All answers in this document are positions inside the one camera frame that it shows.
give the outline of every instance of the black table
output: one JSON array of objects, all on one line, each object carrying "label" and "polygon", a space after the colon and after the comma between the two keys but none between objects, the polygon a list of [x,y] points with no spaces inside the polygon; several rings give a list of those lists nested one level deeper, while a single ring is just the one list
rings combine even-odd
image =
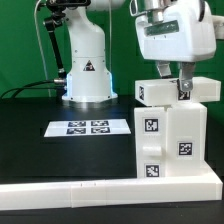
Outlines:
[{"label": "black table", "polygon": [[[62,106],[49,98],[0,101],[0,184],[135,178],[136,106],[132,96],[119,97],[114,106],[89,110]],[[50,121],[102,119],[126,119],[132,134],[44,138]],[[224,223],[224,202],[0,212],[0,223],[151,222]]]}]

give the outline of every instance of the cable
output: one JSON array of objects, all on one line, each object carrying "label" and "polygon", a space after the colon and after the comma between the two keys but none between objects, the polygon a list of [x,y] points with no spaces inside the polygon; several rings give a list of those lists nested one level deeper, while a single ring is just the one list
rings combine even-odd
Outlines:
[{"label": "cable", "polygon": [[53,89],[53,90],[57,90],[57,89],[63,89],[63,88],[60,88],[60,87],[36,87],[36,88],[31,88],[31,87],[22,87],[22,88],[14,88],[14,89],[10,89],[10,90],[8,90],[8,91],[6,91],[6,92],[4,92],[1,96],[0,96],[0,99],[3,99],[3,97],[6,95],[6,94],[8,94],[8,93],[10,93],[10,92],[12,92],[12,91],[17,91],[17,90],[21,90],[21,91],[23,91],[23,90],[40,90],[40,89],[48,89],[48,90],[51,90],[51,89]]},{"label": "cable", "polygon": [[112,6],[111,6],[111,0],[108,0],[109,2],[109,19],[110,19],[110,52],[109,52],[109,68],[110,68],[110,72],[112,72]]},{"label": "cable", "polygon": [[[43,84],[49,84],[49,83],[54,83],[54,80],[44,80],[44,81],[40,81],[40,82],[30,83],[30,84],[27,84],[27,85],[23,86],[22,88],[33,87],[33,86],[38,86],[38,85],[43,85]],[[15,93],[13,93],[13,95],[11,96],[11,98],[15,98],[21,91],[23,91],[23,90],[18,89]]]},{"label": "cable", "polygon": [[38,40],[38,44],[39,44],[39,48],[40,48],[40,54],[41,54],[41,58],[42,58],[42,62],[43,62],[44,74],[45,74],[46,80],[48,80],[49,76],[48,76],[48,72],[47,72],[47,65],[46,65],[46,60],[45,60],[43,46],[42,46],[41,37],[40,37],[40,30],[39,30],[39,26],[38,26],[38,22],[37,22],[37,10],[38,10],[40,3],[41,3],[41,0],[38,0],[38,2],[36,3],[36,7],[34,10],[34,21],[35,21],[35,27],[36,27],[36,32],[37,32],[37,40]]}]

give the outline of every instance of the green wall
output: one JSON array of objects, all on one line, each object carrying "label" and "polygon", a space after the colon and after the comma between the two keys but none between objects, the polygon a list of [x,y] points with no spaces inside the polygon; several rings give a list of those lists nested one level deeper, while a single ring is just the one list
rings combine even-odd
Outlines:
[{"label": "green wall", "polygon": [[[0,93],[45,79],[34,26],[35,3],[36,0],[0,1]],[[208,3],[213,14],[224,15],[223,0],[208,0]],[[128,7],[129,0],[125,2],[122,8],[112,13],[112,73],[114,75],[114,89],[118,94],[133,94],[135,80],[158,78],[154,62],[143,60],[140,54],[134,25],[135,18],[129,15]],[[38,13],[38,20],[49,77],[54,78],[57,76],[56,64],[48,34],[42,26],[43,19],[48,15],[49,11],[42,9]],[[108,13],[88,13],[88,16],[105,30],[108,48]],[[71,60],[67,29],[66,27],[61,27],[56,33],[64,65],[67,71],[69,71]],[[176,64],[172,63],[171,68],[173,74],[177,77]],[[197,63],[195,76],[206,76],[220,81],[224,80],[224,41],[217,42],[217,52],[213,59]],[[24,91],[20,96],[47,95],[47,91]],[[217,172],[224,176],[222,173],[224,169],[220,168],[223,166],[223,157],[220,155],[224,154],[222,149],[224,143],[222,140],[224,126],[223,96],[221,102],[209,103],[207,106],[210,119],[208,124],[208,157],[210,162],[215,161],[213,167],[216,167]]]}]

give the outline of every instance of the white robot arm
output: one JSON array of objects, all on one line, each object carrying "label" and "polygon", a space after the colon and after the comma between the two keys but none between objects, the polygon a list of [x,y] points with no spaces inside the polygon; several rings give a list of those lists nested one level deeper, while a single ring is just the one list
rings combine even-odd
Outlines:
[{"label": "white robot arm", "polygon": [[[112,88],[112,76],[106,69],[105,34],[100,27],[88,20],[86,10],[114,9],[123,2],[124,0],[46,1],[47,7],[52,11],[53,19],[50,17],[50,22],[53,20],[53,26],[57,27],[65,21],[70,35],[72,68],[67,74],[67,93],[62,97],[65,104],[98,107],[101,103],[104,105],[117,98]],[[45,26],[47,29],[52,27],[48,26],[46,20]],[[54,51],[55,49],[58,52],[57,60],[59,51],[57,47],[54,47]],[[59,68],[59,74],[60,72],[65,76],[63,66]]]},{"label": "white robot arm", "polygon": [[141,53],[156,60],[160,75],[170,77],[170,61],[180,62],[179,89],[189,92],[195,62],[210,59],[216,50],[213,18],[204,0],[132,0],[132,16]]}]

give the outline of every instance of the warning label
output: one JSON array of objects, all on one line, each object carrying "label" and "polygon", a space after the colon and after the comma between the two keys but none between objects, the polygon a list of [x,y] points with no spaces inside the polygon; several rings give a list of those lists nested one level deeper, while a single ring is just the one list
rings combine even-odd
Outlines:
[{"label": "warning label", "polygon": [[84,68],[83,71],[87,71],[87,72],[93,72],[93,71],[95,71],[95,68],[93,67],[93,64],[92,64],[92,62],[90,60],[86,64],[86,67]]}]

